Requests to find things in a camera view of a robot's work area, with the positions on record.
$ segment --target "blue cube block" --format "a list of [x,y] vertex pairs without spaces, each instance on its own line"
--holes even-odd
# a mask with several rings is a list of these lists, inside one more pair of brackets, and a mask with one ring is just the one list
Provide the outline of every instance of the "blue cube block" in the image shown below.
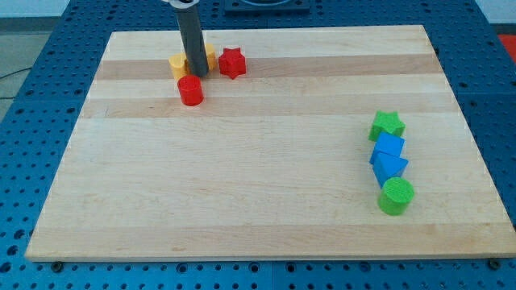
[[374,175],[377,177],[380,188],[384,186],[384,183],[389,178],[402,177],[408,163],[409,160],[407,159],[378,152],[377,157],[374,160],[372,170],[374,171]]
[[374,145],[374,149],[372,150],[369,163],[374,164],[375,158],[379,152],[399,157],[402,154],[403,144],[405,144],[405,140],[403,138],[381,132],[377,143]]

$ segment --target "green star block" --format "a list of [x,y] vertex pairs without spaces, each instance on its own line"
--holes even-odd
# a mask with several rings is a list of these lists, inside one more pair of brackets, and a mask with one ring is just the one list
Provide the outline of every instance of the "green star block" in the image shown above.
[[389,178],[381,188],[378,206],[388,215],[400,215],[414,198],[414,188],[401,177]]
[[377,141],[381,132],[401,137],[405,130],[405,123],[397,116],[397,112],[386,113],[377,111],[377,116],[372,122],[371,132],[369,132],[369,140]]

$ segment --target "yellow block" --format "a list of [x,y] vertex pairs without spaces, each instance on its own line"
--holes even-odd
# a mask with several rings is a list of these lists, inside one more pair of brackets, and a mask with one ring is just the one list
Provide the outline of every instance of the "yellow block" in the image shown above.
[[211,71],[217,68],[217,55],[215,54],[215,47],[211,43],[204,45],[206,48],[206,57],[208,58],[208,69]]
[[169,58],[170,69],[176,81],[190,74],[188,69],[188,61],[184,52],[177,53]]

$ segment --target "blue perforated table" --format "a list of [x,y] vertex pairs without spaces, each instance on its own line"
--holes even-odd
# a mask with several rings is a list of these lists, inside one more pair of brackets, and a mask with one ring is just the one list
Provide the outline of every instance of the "blue perforated table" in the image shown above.
[[[423,24],[516,222],[515,67],[473,1],[313,0],[308,14],[231,15],[223,4],[202,2],[205,29]],[[0,126],[0,289],[516,288],[516,259],[66,263],[62,271],[25,260],[110,33],[170,29],[177,29],[173,12],[157,0],[70,2]]]

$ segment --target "wooden board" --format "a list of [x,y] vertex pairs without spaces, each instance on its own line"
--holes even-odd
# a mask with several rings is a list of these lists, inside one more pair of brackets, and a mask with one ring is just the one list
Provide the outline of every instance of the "wooden board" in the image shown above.
[[[27,249],[35,261],[516,255],[516,234],[421,26],[206,31],[248,74],[180,102],[177,31],[116,32]],[[377,110],[407,125],[406,213],[377,207]]]

